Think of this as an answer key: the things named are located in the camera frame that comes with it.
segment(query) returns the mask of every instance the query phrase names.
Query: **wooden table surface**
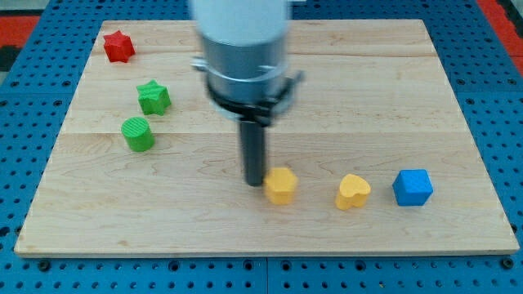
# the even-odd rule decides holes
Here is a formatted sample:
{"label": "wooden table surface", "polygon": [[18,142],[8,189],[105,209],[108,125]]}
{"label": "wooden table surface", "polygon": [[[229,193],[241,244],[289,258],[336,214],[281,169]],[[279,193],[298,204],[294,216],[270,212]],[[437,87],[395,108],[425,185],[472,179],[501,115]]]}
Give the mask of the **wooden table surface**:
{"label": "wooden table surface", "polygon": [[[111,64],[103,35],[136,55]],[[268,130],[269,165],[291,167],[297,197],[277,207],[243,182],[236,124],[209,104],[189,21],[106,21],[16,244],[24,257],[425,256],[519,248],[445,71],[420,20],[293,21],[291,111]],[[133,153],[123,121],[143,116],[136,86],[156,79],[173,105],[146,118],[155,146]],[[401,169],[434,194],[399,207]],[[334,205],[347,173],[367,205]]]}

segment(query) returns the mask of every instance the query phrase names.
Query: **green block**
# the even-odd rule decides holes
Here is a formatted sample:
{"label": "green block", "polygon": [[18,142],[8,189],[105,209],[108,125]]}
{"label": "green block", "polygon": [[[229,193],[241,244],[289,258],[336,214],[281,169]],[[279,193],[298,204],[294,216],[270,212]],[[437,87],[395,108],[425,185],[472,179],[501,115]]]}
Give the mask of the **green block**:
{"label": "green block", "polygon": [[137,86],[138,103],[145,114],[165,114],[165,109],[171,104],[167,88],[159,85],[155,80],[145,85]]}
{"label": "green block", "polygon": [[122,124],[122,134],[132,151],[143,152],[154,145],[154,137],[145,118],[129,118]]}

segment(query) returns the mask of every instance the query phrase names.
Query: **red star block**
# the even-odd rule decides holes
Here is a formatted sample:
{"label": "red star block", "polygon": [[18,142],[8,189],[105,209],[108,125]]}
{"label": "red star block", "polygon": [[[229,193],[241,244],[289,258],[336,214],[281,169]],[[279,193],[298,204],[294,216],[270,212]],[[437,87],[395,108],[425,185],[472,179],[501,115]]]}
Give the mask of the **red star block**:
{"label": "red star block", "polygon": [[119,30],[104,36],[104,49],[110,62],[128,62],[129,57],[134,55],[131,38],[122,34]]}

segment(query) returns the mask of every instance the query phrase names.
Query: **yellow block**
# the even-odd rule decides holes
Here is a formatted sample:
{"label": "yellow block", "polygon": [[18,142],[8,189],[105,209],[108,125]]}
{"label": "yellow block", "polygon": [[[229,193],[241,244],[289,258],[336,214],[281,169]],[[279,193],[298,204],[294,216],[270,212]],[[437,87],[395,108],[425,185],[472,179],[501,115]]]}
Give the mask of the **yellow block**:
{"label": "yellow block", "polygon": [[347,210],[351,207],[363,207],[370,194],[370,185],[359,176],[348,174],[340,183],[336,196],[336,207]]}
{"label": "yellow block", "polygon": [[294,200],[297,177],[286,167],[274,167],[265,179],[265,196],[276,205],[290,204]]}

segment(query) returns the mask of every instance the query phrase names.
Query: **toy block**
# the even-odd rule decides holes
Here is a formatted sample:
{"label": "toy block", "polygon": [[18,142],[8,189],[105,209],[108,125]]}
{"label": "toy block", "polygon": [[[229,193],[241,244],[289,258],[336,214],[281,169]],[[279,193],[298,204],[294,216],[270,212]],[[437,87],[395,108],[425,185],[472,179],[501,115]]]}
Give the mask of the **toy block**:
{"label": "toy block", "polygon": [[297,182],[289,168],[271,168],[264,179],[265,196],[276,205],[290,204],[294,200]]}
{"label": "toy block", "polygon": [[149,123],[144,118],[129,118],[122,124],[122,134],[132,151],[143,152],[154,145]]}
{"label": "toy block", "polygon": [[433,192],[431,179],[424,169],[400,171],[392,188],[399,206],[422,206]]}
{"label": "toy block", "polygon": [[119,30],[115,33],[104,36],[105,54],[110,62],[122,61],[128,62],[129,57],[135,54],[131,38],[122,34]]}
{"label": "toy block", "polygon": [[363,207],[370,194],[370,185],[363,178],[348,174],[343,177],[336,196],[336,207],[347,210],[351,207]]}
{"label": "toy block", "polygon": [[171,104],[166,87],[159,85],[155,80],[150,80],[145,85],[137,86],[136,89],[138,90],[138,103],[145,115],[165,114],[165,109]]}

